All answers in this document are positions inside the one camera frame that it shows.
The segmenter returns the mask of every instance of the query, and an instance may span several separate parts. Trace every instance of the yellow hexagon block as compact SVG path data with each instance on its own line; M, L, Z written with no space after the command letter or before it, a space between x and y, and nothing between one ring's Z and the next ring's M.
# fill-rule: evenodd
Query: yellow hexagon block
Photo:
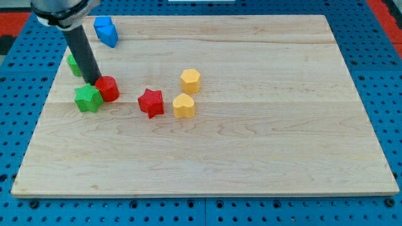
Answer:
M196 94L201 86L201 74L196 69L184 70L182 76L182 90L186 94Z
M192 118L195 115L195 104L191 96L187 94L180 94L173 100L173 113L175 117L180 119L182 117Z

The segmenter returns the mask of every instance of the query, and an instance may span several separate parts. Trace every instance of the wood grain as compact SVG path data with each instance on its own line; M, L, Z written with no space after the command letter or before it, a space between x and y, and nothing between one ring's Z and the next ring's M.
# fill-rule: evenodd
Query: wood grain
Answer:
M63 59L12 194L19 198L394 195L399 188L324 16L116 16L84 27L121 96L80 113ZM171 102L202 74L193 119ZM165 115L137 98L160 89Z

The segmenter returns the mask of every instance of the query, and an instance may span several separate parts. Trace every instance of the blue pegboard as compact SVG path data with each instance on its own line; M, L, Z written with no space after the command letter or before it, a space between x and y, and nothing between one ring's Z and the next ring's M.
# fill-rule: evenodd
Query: blue pegboard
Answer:
M168 4L103 0L92 15L324 14L399 186L402 62L360 0ZM0 225L401 225L402 197L18 200L13 179L66 48L31 15L0 67Z

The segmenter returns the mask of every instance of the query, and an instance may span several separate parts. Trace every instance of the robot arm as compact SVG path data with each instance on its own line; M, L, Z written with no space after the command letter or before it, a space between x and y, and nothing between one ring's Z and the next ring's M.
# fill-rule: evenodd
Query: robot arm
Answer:
M102 75L82 27L83 18L100 0L31 0L32 11L45 26L61 30L86 83L94 85Z

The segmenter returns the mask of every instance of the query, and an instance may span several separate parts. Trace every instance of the green block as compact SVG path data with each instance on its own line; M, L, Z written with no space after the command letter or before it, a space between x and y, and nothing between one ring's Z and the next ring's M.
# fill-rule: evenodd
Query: green block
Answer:
M75 103L81 112L97 112L99 106L103 104L101 93L89 83L81 88L75 89L75 93Z
M82 77L80 68L78 67L77 62L75 61L74 56L73 56L72 54L70 54L70 55L67 57L67 63L68 63L68 65L70 66L71 71L73 72L73 74L74 74L75 76L77 76L77 77Z

